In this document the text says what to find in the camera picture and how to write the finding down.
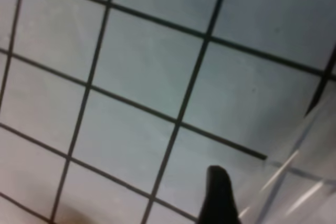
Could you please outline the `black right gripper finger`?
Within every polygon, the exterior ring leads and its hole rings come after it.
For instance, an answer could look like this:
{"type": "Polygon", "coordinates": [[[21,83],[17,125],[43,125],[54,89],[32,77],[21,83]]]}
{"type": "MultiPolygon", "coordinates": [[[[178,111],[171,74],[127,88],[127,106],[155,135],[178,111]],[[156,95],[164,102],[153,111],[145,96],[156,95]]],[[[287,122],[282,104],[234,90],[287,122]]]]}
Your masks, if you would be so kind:
{"type": "Polygon", "coordinates": [[[205,198],[197,223],[240,223],[231,179],[220,166],[212,165],[207,169],[205,198]]]}

